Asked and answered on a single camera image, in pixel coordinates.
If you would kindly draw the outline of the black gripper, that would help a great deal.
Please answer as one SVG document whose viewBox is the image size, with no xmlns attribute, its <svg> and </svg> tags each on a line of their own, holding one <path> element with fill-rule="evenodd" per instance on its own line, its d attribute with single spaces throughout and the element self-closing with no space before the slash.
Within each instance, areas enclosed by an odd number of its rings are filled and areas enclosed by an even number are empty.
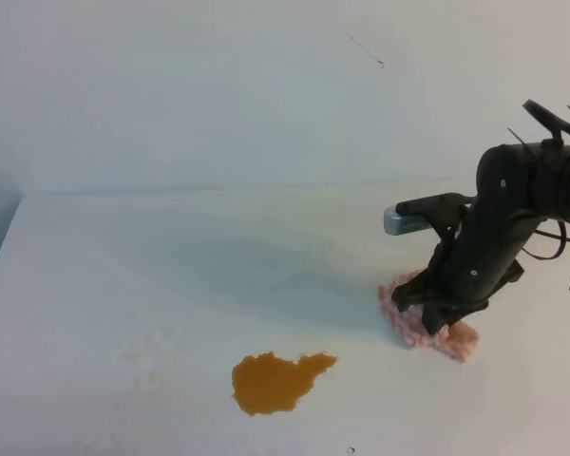
<svg viewBox="0 0 570 456">
<path fill-rule="evenodd" d="M 491 296 L 517 281 L 523 274 L 517 255 L 545 221 L 506 199 L 456 193 L 421 199 L 421 215 L 440 242 L 427 269 L 397 285 L 391 300 L 400 313 L 423 305 L 429 335 L 458 322 L 460 314 L 485 310 Z"/>
</svg>

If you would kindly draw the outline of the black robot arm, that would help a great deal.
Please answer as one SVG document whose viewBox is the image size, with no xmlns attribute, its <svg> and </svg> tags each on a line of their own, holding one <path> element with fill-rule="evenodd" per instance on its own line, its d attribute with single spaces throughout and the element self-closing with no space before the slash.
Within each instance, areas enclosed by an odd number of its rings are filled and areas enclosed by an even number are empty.
<svg viewBox="0 0 570 456">
<path fill-rule="evenodd" d="M 419 305 L 429 334 L 487 308 L 523 275 L 518 253 L 541 223 L 570 223 L 570 146 L 503 144 L 481 157 L 477 193 L 445 193 L 398 203 L 403 218 L 423 218 L 440 241 L 426 269 L 397 286 L 401 312 Z"/>
</svg>

